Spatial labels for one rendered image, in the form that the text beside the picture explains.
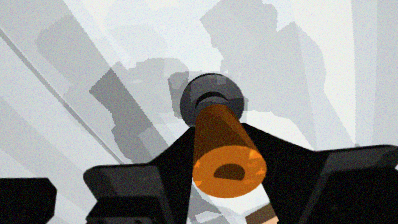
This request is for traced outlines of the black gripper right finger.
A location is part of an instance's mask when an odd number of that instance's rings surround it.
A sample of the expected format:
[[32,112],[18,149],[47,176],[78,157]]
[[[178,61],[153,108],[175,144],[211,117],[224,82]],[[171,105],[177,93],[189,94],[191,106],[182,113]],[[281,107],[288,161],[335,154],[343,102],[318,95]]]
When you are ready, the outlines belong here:
[[241,123],[266,161],[261,182],[280,224],[305,224],[334,172],[398,165],[398,146],[309,150]]

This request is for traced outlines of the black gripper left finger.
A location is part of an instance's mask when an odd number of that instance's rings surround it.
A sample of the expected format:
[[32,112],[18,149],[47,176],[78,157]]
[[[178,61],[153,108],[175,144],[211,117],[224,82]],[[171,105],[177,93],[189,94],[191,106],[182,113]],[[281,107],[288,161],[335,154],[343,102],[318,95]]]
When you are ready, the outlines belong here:
[[194,155],[195,127],[148,163],[98,165],[84,171],[94,198],[156,197],[167,224],[186,224]]

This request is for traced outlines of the orange knob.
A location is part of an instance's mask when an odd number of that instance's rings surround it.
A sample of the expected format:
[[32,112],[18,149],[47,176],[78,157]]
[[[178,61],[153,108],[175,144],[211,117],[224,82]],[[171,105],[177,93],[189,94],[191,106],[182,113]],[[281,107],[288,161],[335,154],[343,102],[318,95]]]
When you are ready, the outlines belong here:
[[255,190],[266,173],[266,161],[229,107],[214,104],[196,118],[193,181],[218,198],[235,198]]

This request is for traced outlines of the dark grey round pedestal with shaft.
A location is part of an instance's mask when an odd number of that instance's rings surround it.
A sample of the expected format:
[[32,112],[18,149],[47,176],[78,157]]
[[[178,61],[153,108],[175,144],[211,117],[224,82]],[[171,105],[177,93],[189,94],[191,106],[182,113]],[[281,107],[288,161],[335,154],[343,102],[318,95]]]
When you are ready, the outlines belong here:
[[218,73],[206,73],[194,78],[186,86],[180,99],[180,113],[189,127],[207,106],[220,104],[229,107],[240,120],[244,111],[244,96],[230,78]]

